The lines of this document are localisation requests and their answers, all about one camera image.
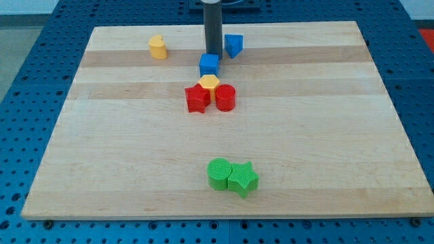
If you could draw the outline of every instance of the toy block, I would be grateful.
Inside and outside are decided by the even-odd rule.
[[[226,159],[213,159],[208,163],[208,184],[214,190],[226,190],[228,177],[232,172],[232,165]]]
[[[205,113],[206,106],[211,103],[210,91],[202,88],[200,84],[196,84],[194,87],[185,88],[185,98],[187,100],[189,113]]]
[[[149,42],[149,51],[151,52],[151,56],[156,59],[166,59],[167,58],[167,50],[165,48],[165,43],[163,41],[163,36],[155,35],[153,36]]]
[[[235,108],[236,91],[232,85],[219,85],[216,88],[216,106],[223,112],[231,111]]]
[[[224,49],[229,57],[235,58],[243,50],[243,36],[226,34],[224,36]]]
[[[204,75],[215,75],[218,77],[218,55],[202,54],[199,62],[201,77]]]
[[[228,177],[228,189],[235,191],[241,198],[258,188],[259,176],[253,171],[252,162],[244,164],[233,163],[232,173]]]
[[[210,91],[211,101],[216,100],[216,88],[220,84],[220,80],[215,75],[204,75],[199,80],[199,84]]]

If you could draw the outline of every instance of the blue cube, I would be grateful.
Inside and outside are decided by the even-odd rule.
[[[226,34],[224,36],[224,49],[229,57],[235,58],[243,50],[243,36]]]
[[[216,75],[218,77],[218,55],[202,54],[199,62],[201,77],[203,75]]]

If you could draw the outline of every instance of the green star block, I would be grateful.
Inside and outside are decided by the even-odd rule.
[[[259,176],[253,171],[252,162],[233,163],[232,173],[228,178],[228,189],[235,191],[241,198],[246,198],[249,191],[258,188]]]
[[[214,190],[226,190],[228,177],[232,172],[232,166],[226,159],[213,159],[208,163],[208,184]]]

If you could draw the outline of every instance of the blue pegboard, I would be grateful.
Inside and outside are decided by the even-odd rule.
[[[26,221],[22,206],[92,29],[108,25],[201,24],[187,1],[60,0],[0,104],[0,243],[434,243],[434,218]],[[357,21],[434,184],[433,54],[398,0],[262,0],[224,23]]]

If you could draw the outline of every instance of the yellow hexagon block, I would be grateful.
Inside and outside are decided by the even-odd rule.
[[[151,56],[156,59],[166,59],[167,58],[167,49],[165,48],[165,43],[163,41],[162,35],[153,36],[149,42],[149,51],[151,52]]]
[[[216,99],[216,88],[220,84],[220,80],[217,78],[216,75],[204,75],[199,80],[199,84],[207,90],[210,91],[211,95],[211,101],[214,101]]]

